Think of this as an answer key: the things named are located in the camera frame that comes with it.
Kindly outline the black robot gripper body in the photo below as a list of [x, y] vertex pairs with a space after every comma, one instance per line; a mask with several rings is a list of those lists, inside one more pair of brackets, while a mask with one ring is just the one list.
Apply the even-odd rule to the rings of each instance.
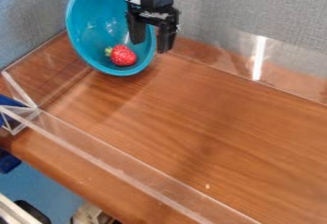
[[174, 8], [174, 0], [127, 0], [127, 13], [143, 18], [147, 24], [159, 27], [162, 22], [179, 25], [179, 10]]

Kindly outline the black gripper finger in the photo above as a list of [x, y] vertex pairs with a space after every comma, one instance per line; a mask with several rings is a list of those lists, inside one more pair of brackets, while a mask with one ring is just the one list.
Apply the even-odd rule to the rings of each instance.
[[175, 22], [162, 22], [158, 31], [158, 52], [166, 53], [172, 49], [178, 27]]
[[128, 12], [127, 21], [131, 41], [134, 44], [140, 44], [146, 39], [146, 23], [143, 18], [139, 15]]

